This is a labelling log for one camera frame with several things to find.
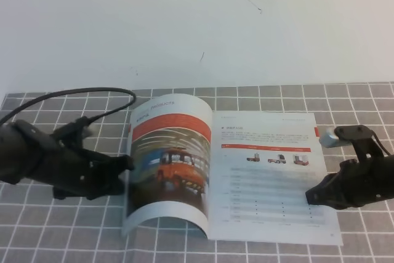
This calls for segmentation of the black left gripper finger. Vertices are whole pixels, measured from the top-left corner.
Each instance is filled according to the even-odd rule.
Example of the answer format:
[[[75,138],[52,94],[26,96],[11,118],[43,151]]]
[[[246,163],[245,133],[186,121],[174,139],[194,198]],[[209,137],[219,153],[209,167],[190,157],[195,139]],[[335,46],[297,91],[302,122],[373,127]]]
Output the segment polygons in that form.
[[[123,195],[124,191],[124,181],[119,178],[110,180],[105,186],[105,195],[108,196]]]
[[[107,161],[108,170],[113,174],[120,174],[124,171],[134,170],[134,160],[129,155],[109,157]]]

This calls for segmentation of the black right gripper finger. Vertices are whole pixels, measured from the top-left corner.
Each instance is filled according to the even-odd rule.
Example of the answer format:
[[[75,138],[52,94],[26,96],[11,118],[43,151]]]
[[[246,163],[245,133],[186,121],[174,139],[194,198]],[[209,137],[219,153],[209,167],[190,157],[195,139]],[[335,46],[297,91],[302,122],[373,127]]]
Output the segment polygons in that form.
[[[334,174],[328,174],[323,180],[313,188],[305,192],[307,203],[311,205],[331,206],[334,191],[332,189],[332,179]]]

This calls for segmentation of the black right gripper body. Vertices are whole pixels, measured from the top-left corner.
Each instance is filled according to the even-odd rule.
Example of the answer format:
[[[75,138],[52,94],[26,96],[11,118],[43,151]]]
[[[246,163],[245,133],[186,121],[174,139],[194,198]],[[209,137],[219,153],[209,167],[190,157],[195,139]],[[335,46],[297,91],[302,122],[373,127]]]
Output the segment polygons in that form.
[[[393,199],[393,154],[377,134],[364,125],[338,126],[333,131],[351,142],[356,158],[341,162],[334,174],[331,207],[360,208]]]

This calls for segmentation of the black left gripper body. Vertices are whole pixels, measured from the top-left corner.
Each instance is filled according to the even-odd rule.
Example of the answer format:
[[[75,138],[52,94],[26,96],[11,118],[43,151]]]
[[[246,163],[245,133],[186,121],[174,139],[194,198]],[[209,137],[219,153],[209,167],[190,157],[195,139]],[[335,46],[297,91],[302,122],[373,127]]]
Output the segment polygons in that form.
[[[60,146],[54,161],[55,198],[80,196],[94,200],[106,196],[106,184],[119,178],[119,174],[108,170],[110,156],[84,148],[83,139],[88,135],[89,126],[90,119],[83,116],[51,134]]]

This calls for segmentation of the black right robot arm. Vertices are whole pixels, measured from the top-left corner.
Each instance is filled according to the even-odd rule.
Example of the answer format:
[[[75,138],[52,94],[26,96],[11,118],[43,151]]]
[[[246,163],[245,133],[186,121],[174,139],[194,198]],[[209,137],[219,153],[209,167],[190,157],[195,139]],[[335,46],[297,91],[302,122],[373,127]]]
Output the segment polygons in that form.
[[[337,126],[320,137],[320,144],[351,145],[357,158],[341,162],[338,172],[307,190],[308,204],[343,210],[393,198],[393,155],[373,130],[364,125]]]

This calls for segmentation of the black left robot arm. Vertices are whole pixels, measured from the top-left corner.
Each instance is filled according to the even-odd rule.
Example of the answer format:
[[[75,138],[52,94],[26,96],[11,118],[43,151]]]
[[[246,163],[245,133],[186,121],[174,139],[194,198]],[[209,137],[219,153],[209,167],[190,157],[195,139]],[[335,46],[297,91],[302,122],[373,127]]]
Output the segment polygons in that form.
[[[1,126],[1,181],[15,185],[31,179],[47,184],[58,200],[122,195],[120,175],[133,170],[133,160],[85,149],[89,125],[83,116],[52,134],[24,120]]]

